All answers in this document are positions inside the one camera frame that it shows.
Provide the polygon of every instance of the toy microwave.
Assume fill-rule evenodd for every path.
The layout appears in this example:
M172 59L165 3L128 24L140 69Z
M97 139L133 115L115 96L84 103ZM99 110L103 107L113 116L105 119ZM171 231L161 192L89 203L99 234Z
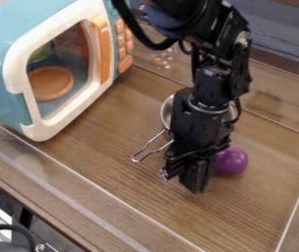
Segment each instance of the toy microwave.
M0 6L0 122L53 137L132 63L112 2L6 0Z

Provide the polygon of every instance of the microwave window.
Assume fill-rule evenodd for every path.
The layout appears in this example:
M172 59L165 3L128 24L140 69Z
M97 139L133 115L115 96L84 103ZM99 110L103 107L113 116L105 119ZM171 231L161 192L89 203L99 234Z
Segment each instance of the microwave window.
M85 87L88 68L89 47L79 24L44 44L29 58L28 76L44 119Z

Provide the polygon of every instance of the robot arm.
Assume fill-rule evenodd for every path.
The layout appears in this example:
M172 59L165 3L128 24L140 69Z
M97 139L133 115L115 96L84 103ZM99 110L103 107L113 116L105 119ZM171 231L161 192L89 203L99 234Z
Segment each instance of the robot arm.
M163 50L176 41L191 45L194 87L176 92L172 108L172 144L165 152L161 176L177 176L192 193L204 190L218 152L230 146L230 134L240 115L240 96L252 81L248 68L248 22L220 0L152 0L144 12L151 25L167 37L153 43L132 18L124 1L112 0L137 39ZM223 121L234 101L238 117Z

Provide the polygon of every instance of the gray wall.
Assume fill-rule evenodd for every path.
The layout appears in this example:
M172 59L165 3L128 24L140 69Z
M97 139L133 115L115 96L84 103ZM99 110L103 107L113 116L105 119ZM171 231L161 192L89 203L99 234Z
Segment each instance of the gray wall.
M131 0L133 8L141 0ZM299 61L299 9L271 0L228 0L251 22L255 47Z

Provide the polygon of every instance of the purple ball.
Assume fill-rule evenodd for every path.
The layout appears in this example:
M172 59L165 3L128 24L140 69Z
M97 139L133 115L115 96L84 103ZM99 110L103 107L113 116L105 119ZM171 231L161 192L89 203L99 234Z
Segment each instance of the purple ball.
M242 173L248 166L248 154L238 147L230 147L218 154L215 169L227 174Z

